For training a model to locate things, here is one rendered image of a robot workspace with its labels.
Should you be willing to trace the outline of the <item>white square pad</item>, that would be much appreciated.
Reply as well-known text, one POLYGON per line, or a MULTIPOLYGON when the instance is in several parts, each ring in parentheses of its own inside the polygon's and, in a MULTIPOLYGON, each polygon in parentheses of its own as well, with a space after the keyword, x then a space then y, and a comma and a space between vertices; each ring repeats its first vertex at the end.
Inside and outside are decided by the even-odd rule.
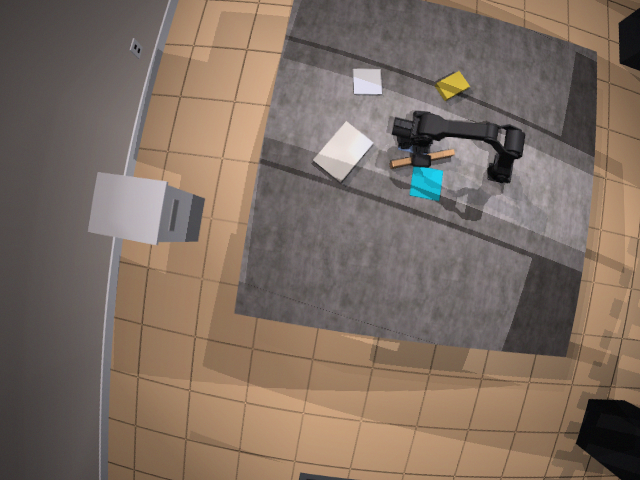
POLYGON ((380 69, 353 69, 354 94, 382 95, 380 69))

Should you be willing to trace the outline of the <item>beige rectangular block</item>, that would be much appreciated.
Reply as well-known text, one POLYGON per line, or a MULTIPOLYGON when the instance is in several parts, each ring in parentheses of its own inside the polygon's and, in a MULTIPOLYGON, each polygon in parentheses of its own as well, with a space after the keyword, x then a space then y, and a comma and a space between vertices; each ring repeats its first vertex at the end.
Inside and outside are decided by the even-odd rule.
POLYGON ((341 184, 372 144, 346 121, 313 162, 341 184))

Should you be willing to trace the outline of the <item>yellow rectangular block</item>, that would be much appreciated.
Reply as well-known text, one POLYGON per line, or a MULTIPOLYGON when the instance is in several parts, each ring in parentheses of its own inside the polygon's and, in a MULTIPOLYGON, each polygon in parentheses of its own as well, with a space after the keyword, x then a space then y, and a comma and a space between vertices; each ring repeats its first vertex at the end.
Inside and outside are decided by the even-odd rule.
POLYGON ((458 95, 460 92, 467 90, 470 85, 465 80, 464 76, 458 71, 453 75, 442 79, 440 82, 434 85, 444 101, 448 101, 450 98, 458 95))

